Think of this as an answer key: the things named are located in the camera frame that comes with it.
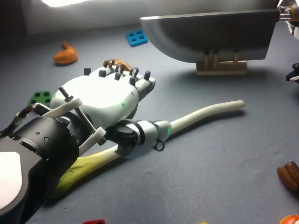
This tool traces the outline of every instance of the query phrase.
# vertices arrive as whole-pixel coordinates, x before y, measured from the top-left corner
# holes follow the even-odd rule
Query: green toy brick
[[[50,105],[50,101],[52,99],[52,94],[50,91],[40,91],[33,93],[28,105],[33,106],[35,103],[44,104],[45,106]]]

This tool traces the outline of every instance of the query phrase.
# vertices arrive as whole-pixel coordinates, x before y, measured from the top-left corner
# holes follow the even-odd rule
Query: blue block
[[[148,42],[148,38],[142,29],[134,30],[126,34],[131,47],[135,47]]]

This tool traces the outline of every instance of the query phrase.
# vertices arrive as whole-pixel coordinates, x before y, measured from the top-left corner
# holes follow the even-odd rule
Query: gray tabletop
[[[244,113],[201,122],[171,139],[163,152],[114,164],[58,203],[42,207],[29,224],[278,224],[299,211],[299,201],[280,183],[276,168],[299,162],[299,85],[285,81],[299,62],[299,42],[277,24],[265,60],[248,62],[246,76],[199,77],[195,64],[158,51],[150,42],[131,48],[125,33],[136,27],[37,35],[0,53],[0,123],[8,125],[33,92],[53,93],[84,67],[121,58],[150,70],[155,89],[135,119],[175,120],[199,108],[244,100]],[[66,40],[79,60],[55,66]],[[86,154],[109,148],[94,146]]]

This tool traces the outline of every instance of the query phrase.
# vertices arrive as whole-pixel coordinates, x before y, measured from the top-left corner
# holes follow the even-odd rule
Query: robotic hand
[[[121,156],[136,145],[162,151],[170,134],[168,121],[130,120],[155,82],[149,71],[142,77],[137,68],[124,71],[110,60],[60,87],[49,108],[36,103],[18,113],[0,132],[0,223],[28,221],[61,176],[96,143],[118,143]],[[14,132],[30,111],[40,117]]]

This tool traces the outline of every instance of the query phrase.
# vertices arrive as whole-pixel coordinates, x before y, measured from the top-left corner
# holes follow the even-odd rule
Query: gray wall
[[[191,14],[275,7],[278,0],[89,0],[49,7],[22,0],[28,34],[134,24],[143,16]]]

